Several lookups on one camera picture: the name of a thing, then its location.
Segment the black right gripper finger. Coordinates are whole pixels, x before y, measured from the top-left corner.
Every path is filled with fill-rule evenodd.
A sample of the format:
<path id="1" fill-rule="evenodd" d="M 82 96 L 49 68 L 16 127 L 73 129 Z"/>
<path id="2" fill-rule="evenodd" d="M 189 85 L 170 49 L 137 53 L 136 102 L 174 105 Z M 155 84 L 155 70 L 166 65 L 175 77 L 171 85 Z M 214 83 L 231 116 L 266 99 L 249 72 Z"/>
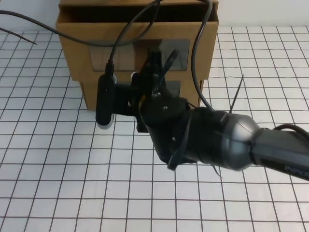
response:
<path id="1" fill-rule="evenodd" d="M 142 94 L 151 95 L 154 87 L 159 85 L 161 71 L 161 51 L 149 50 L 146 61 L 139 72 L 139 90 Z"/>

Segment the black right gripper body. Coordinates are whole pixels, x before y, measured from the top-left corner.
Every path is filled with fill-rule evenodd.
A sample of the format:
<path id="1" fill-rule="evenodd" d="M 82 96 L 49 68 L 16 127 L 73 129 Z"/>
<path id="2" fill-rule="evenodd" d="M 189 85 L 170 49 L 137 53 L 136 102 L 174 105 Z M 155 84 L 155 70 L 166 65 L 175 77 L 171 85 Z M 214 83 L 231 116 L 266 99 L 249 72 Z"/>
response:
<path id="1" fill-rule="evenodd" d="M 187 99 L 171 93 L 164 85 L 139 89 L 138 113 L 146 126 L 159 159 L 168 169 L 199 161 L 189 150 L 193 113 L 199 109 Z"/>

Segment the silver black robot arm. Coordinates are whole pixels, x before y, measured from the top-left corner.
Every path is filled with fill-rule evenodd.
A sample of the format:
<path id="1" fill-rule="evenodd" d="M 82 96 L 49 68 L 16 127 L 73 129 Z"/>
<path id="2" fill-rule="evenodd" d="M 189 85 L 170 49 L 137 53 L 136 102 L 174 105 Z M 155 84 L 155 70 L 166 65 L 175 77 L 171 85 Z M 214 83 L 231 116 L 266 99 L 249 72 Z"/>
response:
<path id="1" fill-rule="evenodd" d="M 247 115 L 191 107 L 170 93 L 161 52 L 151 51 L 140 71 L 144 83 L 139 114 L 159 158 L 170 170 L 184 163 L 202 162 L 242 171 L 264 166 L 304 180 L 309 178 L 309 134 L 283 124 L 261 128 Z"/>

